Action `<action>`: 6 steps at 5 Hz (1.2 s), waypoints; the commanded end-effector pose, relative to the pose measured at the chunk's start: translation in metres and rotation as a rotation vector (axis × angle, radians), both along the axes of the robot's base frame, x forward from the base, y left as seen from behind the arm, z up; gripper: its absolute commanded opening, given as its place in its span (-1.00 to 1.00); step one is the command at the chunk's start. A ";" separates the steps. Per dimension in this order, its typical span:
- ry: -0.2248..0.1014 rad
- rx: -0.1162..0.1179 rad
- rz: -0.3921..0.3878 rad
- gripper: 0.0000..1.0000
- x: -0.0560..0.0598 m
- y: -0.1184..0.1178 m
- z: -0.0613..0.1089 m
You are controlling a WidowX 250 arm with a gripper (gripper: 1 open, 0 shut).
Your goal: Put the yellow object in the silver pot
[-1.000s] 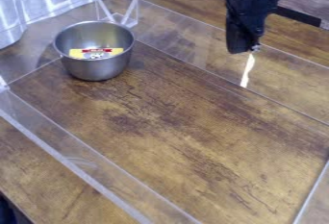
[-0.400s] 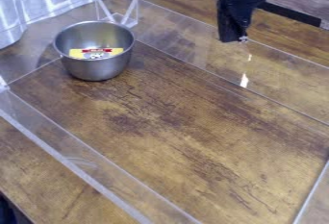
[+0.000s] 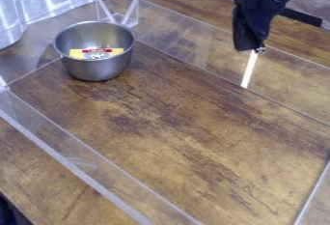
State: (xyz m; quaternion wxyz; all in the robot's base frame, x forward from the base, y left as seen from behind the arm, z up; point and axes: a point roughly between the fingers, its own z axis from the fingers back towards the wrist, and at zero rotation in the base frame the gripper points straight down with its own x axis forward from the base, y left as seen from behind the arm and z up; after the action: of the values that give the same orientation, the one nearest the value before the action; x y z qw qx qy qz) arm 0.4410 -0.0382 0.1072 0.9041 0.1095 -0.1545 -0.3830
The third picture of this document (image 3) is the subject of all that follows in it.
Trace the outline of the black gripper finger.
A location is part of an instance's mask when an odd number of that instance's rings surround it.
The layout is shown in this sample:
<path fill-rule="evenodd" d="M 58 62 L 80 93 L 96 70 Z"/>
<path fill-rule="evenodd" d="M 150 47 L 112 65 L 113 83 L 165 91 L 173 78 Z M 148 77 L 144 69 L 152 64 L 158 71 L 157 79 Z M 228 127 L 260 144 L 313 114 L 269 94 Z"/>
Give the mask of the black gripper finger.
<path fill-rule="evenodd" d="M 265 51 L 263 41 L 253 35 L 237 8 L 233 8 L 232 32 L 236 51 L 252 50 L 256 54 Z"/>

